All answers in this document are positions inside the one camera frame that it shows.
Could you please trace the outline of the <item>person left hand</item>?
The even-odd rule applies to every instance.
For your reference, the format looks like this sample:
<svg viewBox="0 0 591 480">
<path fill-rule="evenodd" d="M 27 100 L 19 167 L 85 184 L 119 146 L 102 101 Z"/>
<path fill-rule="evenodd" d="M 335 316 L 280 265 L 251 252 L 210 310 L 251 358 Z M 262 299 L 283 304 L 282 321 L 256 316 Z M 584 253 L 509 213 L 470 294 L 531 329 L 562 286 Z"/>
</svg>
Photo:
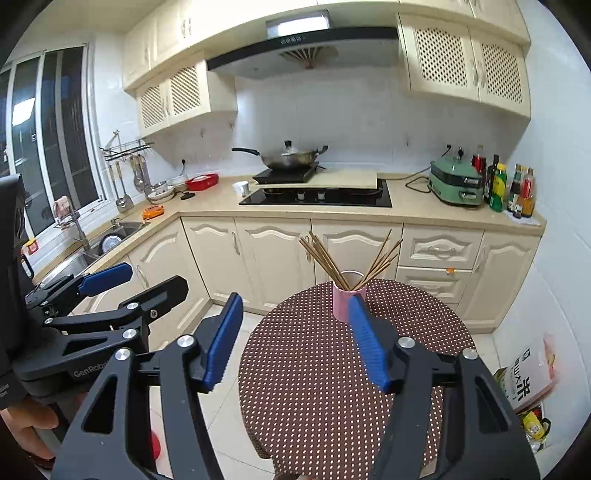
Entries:
<svg viewBox="0 0 591 480">
<path fill-rule="evenodd" d="M 51 460 L 55 454 L 39 437 L 36 430 L 53 430 L 59 425 L 56 413 L 51 407 L 31 398 L 9 406 L 1 416 L 17 443 L 28 453 L 43 460 Z"/>
</svg>

